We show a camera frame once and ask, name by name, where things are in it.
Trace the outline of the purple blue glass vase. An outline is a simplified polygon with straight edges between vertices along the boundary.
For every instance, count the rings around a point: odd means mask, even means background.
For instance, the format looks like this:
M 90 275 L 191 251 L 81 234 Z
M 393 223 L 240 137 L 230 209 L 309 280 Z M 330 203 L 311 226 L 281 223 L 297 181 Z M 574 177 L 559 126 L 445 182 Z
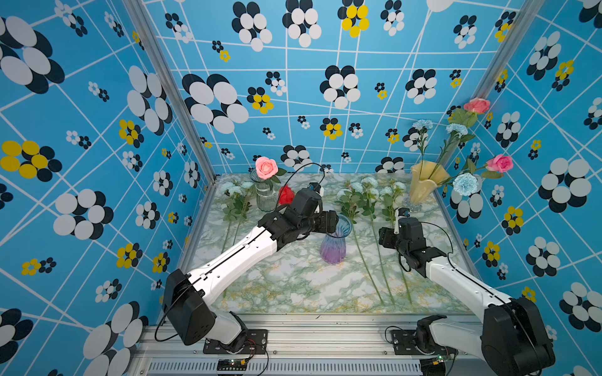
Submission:
M 340 264 L 346 258 L 346 238 L 351 234 L 352 223 L 346 216 L 339 216 L 335 233 L 327 234 L 321 243 L 321 258 L 328 264 Z

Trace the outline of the red rose stem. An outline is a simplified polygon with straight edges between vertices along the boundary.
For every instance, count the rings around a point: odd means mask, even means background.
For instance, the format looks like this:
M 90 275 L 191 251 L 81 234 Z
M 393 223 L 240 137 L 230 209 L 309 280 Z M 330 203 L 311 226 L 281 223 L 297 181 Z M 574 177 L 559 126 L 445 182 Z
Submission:
M 278 204 L 279 205 L 290 205 L 293 203 L 296 194 L 289 185 L 283 186 L 279 191 Z

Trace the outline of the clear ribbed glass vase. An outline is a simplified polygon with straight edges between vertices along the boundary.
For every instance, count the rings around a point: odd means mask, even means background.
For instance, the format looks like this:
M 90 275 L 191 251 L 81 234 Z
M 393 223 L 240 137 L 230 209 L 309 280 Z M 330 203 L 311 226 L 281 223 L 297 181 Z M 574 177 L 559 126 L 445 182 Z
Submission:
M 249 175 L 255 186 L 257 207 L 263 212 L 272 212 L 277 206 L 277 191 L 274 183 L 260 178 L 255 169 Z

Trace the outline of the yellow fluted glass vase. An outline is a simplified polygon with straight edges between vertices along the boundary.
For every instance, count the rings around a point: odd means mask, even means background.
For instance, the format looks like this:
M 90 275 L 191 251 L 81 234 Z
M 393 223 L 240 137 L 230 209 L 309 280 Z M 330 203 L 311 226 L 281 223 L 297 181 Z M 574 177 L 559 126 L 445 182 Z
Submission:
M 439 164 L 421 161 L 411 167 L 412 181 L 409 191 L 411 205 L 421 205 L 429 196 L 443 185 L 451 176 Z

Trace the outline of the pink rose stem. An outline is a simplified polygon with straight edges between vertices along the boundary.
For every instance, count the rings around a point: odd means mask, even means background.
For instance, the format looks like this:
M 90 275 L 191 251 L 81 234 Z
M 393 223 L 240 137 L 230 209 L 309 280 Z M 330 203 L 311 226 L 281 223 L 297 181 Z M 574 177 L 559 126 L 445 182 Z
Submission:
M 255 171 L 262 180 L 271 180 L 274 177 L 285 175 L 286 171 L 277 166 L 277 162 L 267 157 L 256 160 Z

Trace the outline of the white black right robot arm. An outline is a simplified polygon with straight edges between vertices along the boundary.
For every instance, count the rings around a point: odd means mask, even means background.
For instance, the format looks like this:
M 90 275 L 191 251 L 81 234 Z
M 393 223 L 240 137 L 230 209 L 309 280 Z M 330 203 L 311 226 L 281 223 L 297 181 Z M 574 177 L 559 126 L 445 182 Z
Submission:
M 414 342 L 419 351 L 451 347 L 484 360 L 497 375 L 541 373 L 555 365 L 553 343 L 536 304 L 497 291 L 456 266 L 448 254 L 427 244 L 418 219 L 401 218 L 395 228 L 381 228 L 378 242 L 454 295 L 481 323 L 472 327 L 445 315 L 427 316 L 416 326 Z

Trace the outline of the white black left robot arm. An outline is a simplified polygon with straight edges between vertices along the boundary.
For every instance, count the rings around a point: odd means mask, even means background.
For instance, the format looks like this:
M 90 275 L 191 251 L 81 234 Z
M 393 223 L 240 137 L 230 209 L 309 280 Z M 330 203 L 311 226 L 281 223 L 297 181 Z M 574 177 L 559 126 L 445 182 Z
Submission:
M 235 313 L 211 308 L 213 302 L 242 274 L 287 244 L 312 233 L 335 233 L 339 216 L 322 205 L 324 189 L 310 183 L 290 205 L 268 212 L 241 241 L 214 260 L 187 273 L 174 270 L 166 279 L 163 321 L 169 321 L 185 346 L 208 339 L 229 352 L 245 344 L 248 329 Z

